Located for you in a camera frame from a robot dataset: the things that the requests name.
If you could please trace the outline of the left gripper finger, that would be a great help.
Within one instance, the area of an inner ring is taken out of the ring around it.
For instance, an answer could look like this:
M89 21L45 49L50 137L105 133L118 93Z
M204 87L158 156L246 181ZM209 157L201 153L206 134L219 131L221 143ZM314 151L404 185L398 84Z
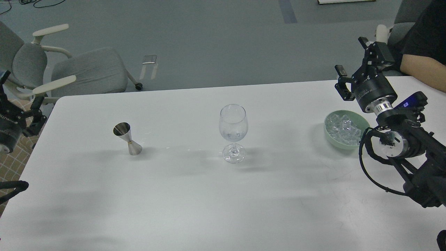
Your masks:
M44 97L38 96L32 102L31 108L28 111L20 110L16 116L18 125L21 128L21 133L25 137L37 136L43 129L47 117L43 115L40 107L43 104Z
M3 85L8 80L9 75L10 75L10 71L0 70L0 112L1 113L7 113L11 106L11 102L9 101L9 99L4 91L4 88L3 88Z

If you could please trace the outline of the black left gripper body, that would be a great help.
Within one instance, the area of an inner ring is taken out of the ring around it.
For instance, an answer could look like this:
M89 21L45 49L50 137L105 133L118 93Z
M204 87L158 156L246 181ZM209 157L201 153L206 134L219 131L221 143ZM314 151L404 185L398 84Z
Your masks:
M1 153L12 153L26 128L24 110L3 110L0 115Z

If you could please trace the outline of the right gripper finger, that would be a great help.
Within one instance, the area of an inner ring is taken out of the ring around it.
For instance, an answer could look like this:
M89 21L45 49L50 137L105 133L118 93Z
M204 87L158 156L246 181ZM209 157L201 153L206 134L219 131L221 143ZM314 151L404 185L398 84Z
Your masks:
M348 76L342 65L334 66L338 74L338 82L335 88L344 101L366 102L370 88L365 84L367 77L367 66L361 66L351 77Z
M359 37L358 41L364 49L364 56L360 67L352 75L356 82L377 78L386 67L394 64L395 60L386 43L370 42L365 37Z

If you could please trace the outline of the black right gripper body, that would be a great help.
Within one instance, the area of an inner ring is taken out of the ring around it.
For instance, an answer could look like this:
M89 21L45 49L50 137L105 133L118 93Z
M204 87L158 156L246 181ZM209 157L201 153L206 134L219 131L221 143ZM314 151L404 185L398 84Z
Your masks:
M372 113L373 108L370 105L379 99L386 99L390 103L395 102L397 99L394 88L382 73L362 81L354 81L352 93L364 113Z

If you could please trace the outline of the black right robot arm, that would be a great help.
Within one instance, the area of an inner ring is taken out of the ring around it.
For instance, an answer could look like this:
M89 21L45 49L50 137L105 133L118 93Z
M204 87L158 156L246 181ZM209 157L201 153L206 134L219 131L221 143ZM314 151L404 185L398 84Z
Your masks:
M364 49L361 66L348 76L342 65L335 65L335 88L344 101L357 100L364 113L376 115L377 127L366 128L359 144L359 161L366 177L385 192L407 196L424 208L446 204L445 146L422 128L428 98L414 92L393 107L397 94L383 75L394 64L387 44L358 38ZM376 182L363 163L363 148L374 160L395 167L403 178L403 192Z

